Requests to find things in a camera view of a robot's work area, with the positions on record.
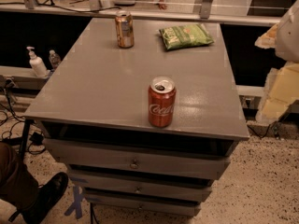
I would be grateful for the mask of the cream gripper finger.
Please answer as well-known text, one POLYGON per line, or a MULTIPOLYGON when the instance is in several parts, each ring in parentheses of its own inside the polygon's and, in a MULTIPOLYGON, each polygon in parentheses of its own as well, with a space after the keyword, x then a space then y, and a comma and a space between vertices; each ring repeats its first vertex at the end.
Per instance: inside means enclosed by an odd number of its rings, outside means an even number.
POLYGON ((271 68, 255 119, 261 124, 272 124, 298 99, 299 63, 286 62, 280 69, 271 68))
POLYGON ((275 24, 263 35, 259 36, 254 45, 261 49, 274 49, 276 47, 278 26, 275 24))

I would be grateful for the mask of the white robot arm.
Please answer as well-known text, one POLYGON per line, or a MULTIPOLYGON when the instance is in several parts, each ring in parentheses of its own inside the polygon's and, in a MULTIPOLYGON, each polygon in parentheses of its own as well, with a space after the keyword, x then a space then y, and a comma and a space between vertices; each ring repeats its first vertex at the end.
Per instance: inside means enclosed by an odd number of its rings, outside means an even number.
POLYGON ((299 99, 299 0, 278 24, 257 38, 255 46, 274 49, 276 56, 286 62, 282 68, 268 73, 255 117, 258 122, 271 124, 299 99))

